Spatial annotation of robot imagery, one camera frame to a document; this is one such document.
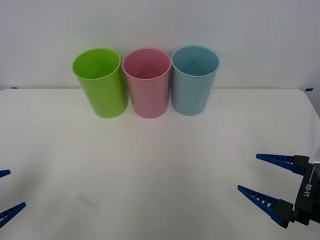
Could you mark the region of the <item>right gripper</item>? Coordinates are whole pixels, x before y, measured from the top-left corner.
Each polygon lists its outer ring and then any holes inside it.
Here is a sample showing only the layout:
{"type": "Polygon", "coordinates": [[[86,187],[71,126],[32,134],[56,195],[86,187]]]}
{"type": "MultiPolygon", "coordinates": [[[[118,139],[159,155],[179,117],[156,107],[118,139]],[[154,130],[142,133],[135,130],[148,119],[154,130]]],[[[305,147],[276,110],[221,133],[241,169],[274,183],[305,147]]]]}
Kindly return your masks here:
{"type": "Polygon", "coordinates": [[[256,154],[256,158],[303,176],[295,204],[238,185],[237,190],[284,229],[294,220],[308,226],[320,223],[320,177],[304,155],[256,154]]]}

